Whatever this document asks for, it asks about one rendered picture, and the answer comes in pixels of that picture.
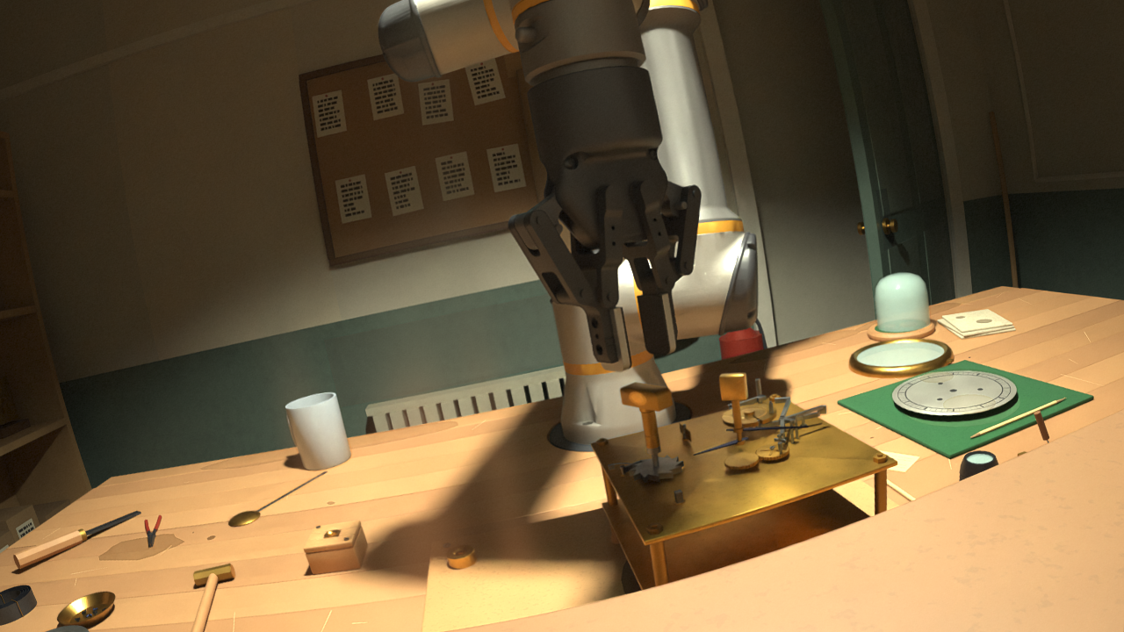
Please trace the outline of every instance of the pliers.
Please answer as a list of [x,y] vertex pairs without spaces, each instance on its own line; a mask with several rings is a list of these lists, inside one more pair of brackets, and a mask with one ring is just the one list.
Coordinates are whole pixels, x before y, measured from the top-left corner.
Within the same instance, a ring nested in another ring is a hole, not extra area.
[[154,526],[152,531],[148,531],[148,521],[144,521],[144,532],[148,536],[149,549],[152,549],[152,545],[156,543],[156,530],[160,529],[160,521],[163,517],[164,516],[156,516],[156,526]]

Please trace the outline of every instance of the paper stack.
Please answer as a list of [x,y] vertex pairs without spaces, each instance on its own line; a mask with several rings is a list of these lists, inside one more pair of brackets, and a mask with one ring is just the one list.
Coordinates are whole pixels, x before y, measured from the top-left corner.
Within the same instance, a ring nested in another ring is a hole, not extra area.
[[937,323],[962,338],[1014,332],[1015,325],[990,309],[948,314]]

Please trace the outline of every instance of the white radiator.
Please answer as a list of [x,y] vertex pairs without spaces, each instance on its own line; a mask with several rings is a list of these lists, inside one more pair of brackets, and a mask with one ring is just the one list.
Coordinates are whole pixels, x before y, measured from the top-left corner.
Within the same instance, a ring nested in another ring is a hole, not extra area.
[[555,399],[562,397],[564,388],[565,370],[556,367],[490,382],[380,401],[366,407],[368,432],[371,432],[371,426],[374,432],[387,432]]

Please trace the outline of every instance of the clock dial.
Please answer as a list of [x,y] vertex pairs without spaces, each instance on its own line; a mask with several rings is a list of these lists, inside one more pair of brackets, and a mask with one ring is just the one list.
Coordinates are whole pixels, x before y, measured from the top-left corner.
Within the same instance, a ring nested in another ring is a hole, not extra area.
[[894,389],[894,404],[906,413],[937,417],[978,415],[1015,399],[1015,383],[982,371],[944,371],[906,380]]

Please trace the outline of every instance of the door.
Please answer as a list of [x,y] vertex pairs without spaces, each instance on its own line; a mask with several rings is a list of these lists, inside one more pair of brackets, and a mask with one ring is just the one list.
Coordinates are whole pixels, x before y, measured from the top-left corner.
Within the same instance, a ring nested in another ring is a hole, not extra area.
[[821,0],[859,177],[871,282],[913,272],[954,297],[941,162],[907,0]]

